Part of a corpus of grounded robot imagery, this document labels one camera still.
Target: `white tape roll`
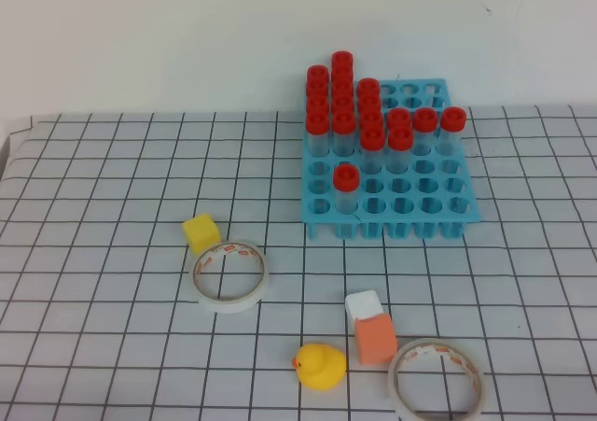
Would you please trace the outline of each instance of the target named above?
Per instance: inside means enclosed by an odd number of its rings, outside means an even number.
[[[253,290],[241,298],[234,300],[211,298],[201,288],[199,275],[214,260],[232,253],[247,257],[247,260],[254,260],[258,269],[261,271],[261,280]],[[221,242],[209,247],[201,253],[195,263],[195,267],[193,267],[188,274],[194,285],[194,293],[197,301],[206,309],[209,309],[212,312],[218,312],[219,314],[235,314],[253,307],[263,298],[270,280],[270,272],[268,271],[268,264],[265,260],[265,256],[261,254],[256,246],[251,246],[242,242]]]
[[[473,383],[473,391],[475,392],[475,403],[473,407],[467,414],[455,416],[453,419],[458,421],[474,421],[478,419],[483,407],[483,402],[485,401],[483,375],[479,371],[479,367],[475,365],[475,362],[471,360],[469,356],[465,355],[460,348],[454,346],[451,342],[442,339],[421,339],[410,342],[402,346],[392,359],[390,370],[388,372],[388,390],[396,414],[404,421],[437,421],[436,418],[416,414],[407,403],[400,398],[400,393],[398,393],[398,370],[400,369],[400,365],[427,354],[441,355],[445,359],[458,365]]]

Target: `orange foam cube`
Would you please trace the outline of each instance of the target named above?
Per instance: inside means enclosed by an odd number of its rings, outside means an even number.
[[[361,365],[389,362],[398,350],[398,340],[389,314],[357,319],[354,322],[354,338]]]

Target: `yellow rubber duck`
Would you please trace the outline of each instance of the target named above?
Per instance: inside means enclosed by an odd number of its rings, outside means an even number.
[[[313,390],[326,391],[346,374],[346,357],[328,344],[305,344],[292,359],[300,382]]]

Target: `red cap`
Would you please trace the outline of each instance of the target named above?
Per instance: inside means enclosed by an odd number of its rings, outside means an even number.
[[[388,132],[393,129],[410,128],[410,112],[406,108],[392,108],[388,113]]]
[[[414,142],[414,133],[410,127],[398,127],[390,132],[388,146],[393,150],[410,150]]]
[[[457,106],[450,106],[441,114],[441,128],[446,132],[460,132],[466,124],[466,112]]]
[[[354,112],[354,98],[351,94],[346,92],[334,94],[334,97],[332,97],[332,113],[340,110]]]
[[[374,94],[367,94],[358,100],[358,112],[366,110],[382,110],[382,99]]]
[[[421,133],[433,132],[437,127],[437,111],[433,108],[419,108],[414,112],[412,127]]]
[[[380,82],[375,78],[362,78],[358,81],[356,92],[359,97],[365,94],[379,95],[381,92]]]
[[[332,82],[332,97],[336,94],[350,94],[354,96],[353,81],[348,78],[342,78]]]
[[[327,88],[327,82],[323,80],[309,80],[307,81],[307,96],[314,96],[315,94],[327,96],[329,94]]]
[[[332,54],[332,69],[341,64],[349,66],[353,69],[353,54],[348,50],[339,50]]]
[[[307,133],[319,135],[327,132],[329,132],[329,115],[327,113],[307,115]]]
[[[360,182],[358,169],[352,164],[341,164],[334,170],[334,188],[342,192],[352,192]]]
[[[329,113],[327,96],[315,94],[307,98],[307,113]]]
[[[356,130],[356,118],[353,111],[340,110],[332,116],[332,128],[337,134],[351,134]]]
[[[332,67],[332,82],[338,80],[349,80],[353,81],[353,68],[346,64],[339,64],[338,66]]]
[[[362,130],[367,127],[380,127],[383,129],[383,114],[380,110],[366,110],[360,114],[359,124]]]
[[[307,81],[323,80],[329,82],[329,72],[322,64],[315,64],[307,70]]]
[[[377,151],[385,146],[383,127],[367,127],[361,132],[361,147],[364,150]]]

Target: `white block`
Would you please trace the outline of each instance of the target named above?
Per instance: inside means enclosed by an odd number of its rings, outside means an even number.
[[[382,303],[375,290],[347,295],[344,300],[349,327],[354,331],[354,322],[358,319],[365,320],[383,314]]]

